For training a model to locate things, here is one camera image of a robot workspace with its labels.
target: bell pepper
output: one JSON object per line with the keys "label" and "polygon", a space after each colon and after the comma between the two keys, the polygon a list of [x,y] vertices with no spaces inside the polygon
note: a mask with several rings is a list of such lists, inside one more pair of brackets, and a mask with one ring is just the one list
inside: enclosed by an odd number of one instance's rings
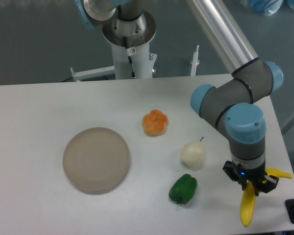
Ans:
{"label": "bell pepper", "polygon": [[169,198],[177,204],[187,204],[195,194],[197,180],[190,174],[182,175],[169,191]]}

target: round plate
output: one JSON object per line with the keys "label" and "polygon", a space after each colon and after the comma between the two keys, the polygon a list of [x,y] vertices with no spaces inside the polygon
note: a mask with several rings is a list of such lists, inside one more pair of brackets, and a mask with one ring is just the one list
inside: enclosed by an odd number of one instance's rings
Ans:
{"label": "round plate", "polygon": [[113,130],[96,127],[77,134],[63,155],[68,179],[87,193],[111,190],[125,175],[129,149],[125,140]]}

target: banana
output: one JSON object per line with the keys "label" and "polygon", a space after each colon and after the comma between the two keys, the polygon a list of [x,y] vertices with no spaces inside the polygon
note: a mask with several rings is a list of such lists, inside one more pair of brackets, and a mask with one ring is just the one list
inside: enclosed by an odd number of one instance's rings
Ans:
{"label": "banana", "polygon": [[[278,178],[291,179],[292,175],[277,169],[266,169],[268,175],[273,175]],[[253,219],[254,208],[256,203],[255,188],[249,181],[243,192],[241,200],[241,222],[245,227],[248,227]]]}

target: table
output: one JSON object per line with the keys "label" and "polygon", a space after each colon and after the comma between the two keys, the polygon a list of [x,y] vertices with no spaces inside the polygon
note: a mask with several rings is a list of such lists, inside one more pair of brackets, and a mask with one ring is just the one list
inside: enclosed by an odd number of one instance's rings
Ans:
{"label": "table", "polygon": [[[0,86],[0,235],[250,234],[294,230],[284,201],[294,179],[257,198],[254,218],[240,222],[241,186],[222,171],[228,141],[191,109],[204,83],[220,86],[229,74]],[[267,122],[266,163],[293,173],[269,97],[256,103]],[[142,117],[160,109],[169,117],[162,136],[151,138]],[[131,162],[113,191],[88,195],[66,178],[63,152],[77,133],[107,127],[123,136]],[[204,136],[206,158],[198,171],[179,162],[181,148]],[[168,198],[183,174],[197,178],[185,206]]]}

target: plastic fruit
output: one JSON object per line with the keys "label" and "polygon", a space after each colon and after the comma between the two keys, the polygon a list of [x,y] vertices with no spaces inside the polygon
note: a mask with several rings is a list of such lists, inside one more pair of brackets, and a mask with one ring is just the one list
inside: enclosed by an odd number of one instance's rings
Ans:
{"label": "plastic fruit", "polygon": [[168,117],[160,110],[152,110],[143,117],[142,125],[146,135],[159,136],[165,133]]}

